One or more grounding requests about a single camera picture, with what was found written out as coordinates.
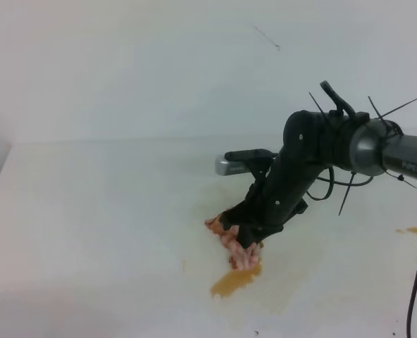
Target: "robotic arm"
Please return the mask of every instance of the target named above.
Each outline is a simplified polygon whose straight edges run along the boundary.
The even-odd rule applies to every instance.
[[[374,177],[386,170],[417,179],[417,136],[404,135],[377,111],[379,119],[356,113],[326,81],[320,85],[337,109],[293,113],[278,154],[254,149],[217,159],[219,175],[251,172],[255,178],[243,202],[220,217],[224,230],[239,225],[237,241],[244,248],[282,231],[290,218],[303,213],[307,204],[302,197],[325,169],[330,172],[328,195],[333,166],[351,171],[351,182],[355,173]]]

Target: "white wall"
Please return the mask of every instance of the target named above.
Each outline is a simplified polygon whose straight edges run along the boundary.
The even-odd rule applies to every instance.
[[[0,0],[14,142],[277,132],[324,79],[357,110],[417,97],[417,0]]]

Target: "white tabletop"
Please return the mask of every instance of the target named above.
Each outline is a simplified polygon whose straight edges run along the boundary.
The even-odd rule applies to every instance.
[[[241,201],[252,182],[216,176],[214,158],[281,144],[13,147],[0,177],[0,337],[403,337],[417,234],[397,230],[417,227],[417,191],[388,176],[352,188],[340,217],[346,188],[308,200],[265,241],[254,283],[211,298],[229,266],[204,219]]]

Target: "pink meat piece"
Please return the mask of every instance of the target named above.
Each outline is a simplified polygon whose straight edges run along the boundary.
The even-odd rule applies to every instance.
[[[248,248],[243,249],[237,242],[238,225],[233,225],[225,231],[219,221],[220,215],[205,221],[205,225],[214,234],[220,237],[221,244],[230,252],[229,262],[234,270],[250,270],[260,261],[262,243],[253,243]]]

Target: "white table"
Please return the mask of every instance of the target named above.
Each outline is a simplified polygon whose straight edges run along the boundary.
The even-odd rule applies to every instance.
[[[0,337],[404,337],[417,235],[396,230],[417,227],[417,191],[388,176],[352,188],[340,217],[346,188],[308,200],[265,241],[255,282],[211,298],[229,267],[203,221],[251,183],[216,176],[214,158],[281,142],[13,147],[0,177]]]

